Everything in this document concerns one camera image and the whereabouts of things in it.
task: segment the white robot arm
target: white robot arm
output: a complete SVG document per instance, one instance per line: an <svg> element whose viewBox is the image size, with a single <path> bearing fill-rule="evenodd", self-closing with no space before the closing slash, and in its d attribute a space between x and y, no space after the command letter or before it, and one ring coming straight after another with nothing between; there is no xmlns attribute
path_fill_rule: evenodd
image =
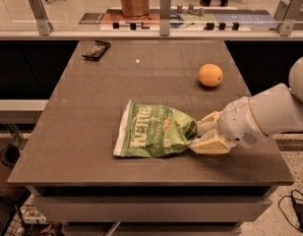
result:
<svg viewBox="0 0 303 236"><path fill-rule="evenodd" d="M239 98L198 123L199 136L190 149L227 153L250 148L270 136L303 131L303 57L291 68L288 88L279 84L252 97Z"/></svg>

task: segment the bag of chips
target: bag of chips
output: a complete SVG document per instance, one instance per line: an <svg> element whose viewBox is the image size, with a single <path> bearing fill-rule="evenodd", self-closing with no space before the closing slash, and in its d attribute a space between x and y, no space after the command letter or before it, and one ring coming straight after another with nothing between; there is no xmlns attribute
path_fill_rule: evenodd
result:
<svg viewBox="0 0 303 236"><path fill-rule="evenodd" d="M130 100L113 154L163 157L186 150L196 137L197 122L189 115L165 105Z"/></svg>

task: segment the floor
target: floor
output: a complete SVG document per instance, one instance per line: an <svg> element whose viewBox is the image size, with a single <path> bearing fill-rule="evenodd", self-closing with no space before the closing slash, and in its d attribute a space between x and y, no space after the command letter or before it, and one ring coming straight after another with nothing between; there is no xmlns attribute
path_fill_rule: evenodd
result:
<svg viewBox="0 0 303 236"><path fill-rule="evenodd" d="M0 30L14 30L17 21L31 20L30 9L26 0L4 0L5 3L0 0ZM106 6L113 6L112 0L105 0ZM200 0L173 0L173 5L183 3L187 6L190 3L195 3L195 6L199 6L198 1ZM279 0L229 0L230 7L236 7L239 9L266 9L272 15L275 12L277 3ZM63 15L65 15L65 20L69 23L71 20L77 21L81 18L85 10L91 11L96 10L95 0L56 0L51 1L51 3L46 3L46 12L49 13L51 20L60 20ZM157 0L151 0L151 5L155 6ZM212 0L212 6L218 6L219 0ZM78 10L70 10L74 6L78 5ZM6 25L10 22L10 19L15 24ZM57 28L67 27L71 24L61 24L59 23ZM32 26L25 26L23 30L30 28ZM0 148L8 143L8 137L0 136ZM279 187L276 191L271 194L271 200L273 205L265 211L256 221L245 222L242 224L242 234L243 236L297 236L303 235L303 233L297 231L293 228L284 214L278 207L278 203L281 199L281 208L284 211L290 222L298 227L297 217L292 209L291 200L289 197L292 190L298 190L303 193L303 134L289 134L289 135L277 135L275 137L277 144L281 150L283 157L286 160L292 174L295 178L295 183L290 187ZM9 174L9 169L0 165L0 187L8 188L5 183L5 179Z"/></svg>

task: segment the black cable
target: black cable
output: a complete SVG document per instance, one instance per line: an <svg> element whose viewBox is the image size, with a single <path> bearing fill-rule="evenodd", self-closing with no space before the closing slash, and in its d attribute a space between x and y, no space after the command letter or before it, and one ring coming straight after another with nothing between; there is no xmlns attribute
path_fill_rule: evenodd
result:
<svg viewBox="0 0 303 236"><path fill-rule="evenodd" d="M280 203L281 203L285 198L291 198L292 200L303 201L302 199L294 198L294 197L293 197L293 192L298 192L300 195L303 196L303 194L300 193L299 191L293 190L293 191L291 192L291 196L285 195L285 196L283 196L283 197L279 200L279 202L278 202L278 207L279 207L281 213L282 213L282 214L284 215L284 217L286 218L287 222L288 222L293 228L295 228L297 231L299 231L299 232L301 232L301 233L303 234L303 231L302 231L302 230L300 230L298 227L296 227L295 225L293 225L293 224L290 222L289 218L287 217L287 215L285 214L285 212L282 210L282 208L281 208L281 206L280 206Z"/></svg>

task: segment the orange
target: orange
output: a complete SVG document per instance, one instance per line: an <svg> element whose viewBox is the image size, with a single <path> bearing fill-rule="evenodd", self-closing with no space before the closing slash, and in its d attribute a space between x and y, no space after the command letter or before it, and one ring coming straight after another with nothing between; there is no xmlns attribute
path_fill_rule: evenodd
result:
<svg viewBox="0 0 303 236"><path fill-rule="evenodd" d="M206 64L199 71L200 82L207 87L216 87L222 81L222 71L214 64Z"/></svg>

